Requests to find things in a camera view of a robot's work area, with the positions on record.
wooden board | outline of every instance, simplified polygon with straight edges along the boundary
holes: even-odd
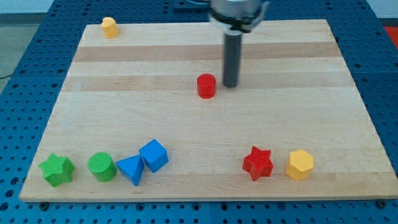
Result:
[[[105,39],[88,25],[20,198],[26,202],[340,200],[397,198],[398,181],[325,20],[267,21],[244,36],[239,86],[221,84],[222,32],[208,23],[123,24]],[[202,73],[217,94],[196,93]],[[170,162],[138,187],[120,172],[97,182],[91,155],[115,161],[151,139]],[[271,177],[242,170],[253,145],[272,150]],[[315,158],[310,177],[285,175],[289,152]],[[53,188],[38,164],[75,164]]]

green block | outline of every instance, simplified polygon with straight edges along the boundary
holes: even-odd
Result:
[[[39,164],[44,179],[53,187],[72,181],[72,172],[75,166],[67,157],[58,157],[51,153],[49,158]]]
[[[88,169],[101,182],[112,180],[118,171],[111,156],[106,152],[94,154],[88,161]]]

blue cube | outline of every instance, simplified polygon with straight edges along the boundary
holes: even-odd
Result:
[[[116,165],[125,178],[130,180],[135,186],[138,186],[142,171],[144,170],[144,163],[140,155],[117,161]]]
[[[142,147],[139,154],[142,156],[145,165],[153,173],[169,161],[166,149],[155,139]]]

cable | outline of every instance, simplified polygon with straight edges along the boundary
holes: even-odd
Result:
[[[5,79],[5,78],[8,78],[8,77],[11,77],[11,75],[8,75],[8,76],[5,76],[5,77],[0,77],[0,80],[1,79]]]

toy block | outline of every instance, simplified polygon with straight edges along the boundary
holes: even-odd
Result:
[[[53,187],[72,181],[72,172],[75,166],[67,157],[58,157],[51,153],[49,158],[39,164],[44,179]]]
[[[250,173],[252,180],[260,177],[269,177],[274,165],[269,159],[271,150],[261,150],[253,146],[251,153],[243,160],[243,169]]]
[[[303,149],[290,153],[286,174],[294,180],[307,178],[313,169],[313,157]]]
[[[138,186],[142,171],[144,170],[144,162],[140,155],[117,161],[116,165],[125,178],[130,180],[135,186]]]
[[[155,139],[142,147],[139,150],[139,154],[142,156],[145,165],[153,173],[169,161],[166,149]]]
[[[111,39],[119,35],[116,21],[112,17],[105,17],[102,21],[101,27],[106,38]]]
[[[198,77],[198,95],[209,99],[216,94],[216,78],[212,74],[202,74]]]
[[[111,156],[106,152],[94,154],[88,161],[88,169],[100,182],[112,180],[118,171]]]

